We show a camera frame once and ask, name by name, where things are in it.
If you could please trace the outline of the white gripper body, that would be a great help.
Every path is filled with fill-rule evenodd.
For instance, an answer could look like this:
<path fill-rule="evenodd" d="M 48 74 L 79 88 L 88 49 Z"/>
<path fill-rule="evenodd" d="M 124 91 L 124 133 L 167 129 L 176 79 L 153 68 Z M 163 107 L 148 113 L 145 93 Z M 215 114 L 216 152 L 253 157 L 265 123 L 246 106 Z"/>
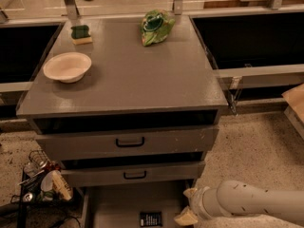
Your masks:
<path fill-rule="evenodd" d="M 189 204 L 191 210 L 198 217 L 198 220 L 214 218 L 207 210 L 207 200 L 211 200 L 213 196 L 214 190 L 210 187 L 195 188 L 192 191 L 191 197 L 189 198 Z"/>

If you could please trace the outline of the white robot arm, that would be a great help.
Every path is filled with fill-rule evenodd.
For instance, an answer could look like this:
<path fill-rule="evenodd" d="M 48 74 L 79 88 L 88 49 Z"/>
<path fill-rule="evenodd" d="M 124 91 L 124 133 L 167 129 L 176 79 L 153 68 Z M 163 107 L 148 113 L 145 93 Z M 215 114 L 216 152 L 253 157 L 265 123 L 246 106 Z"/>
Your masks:
<path fill-rule="evenodd" d="M 300 226 L 304 224 L 303 191 L 276 191 L 226 180 L 216 188 L 188 188 L 183 194 L 189 205 L 174 217 L 180 226 L 193 225 L 204 219 L 256 215 L 267 215 Z"/>

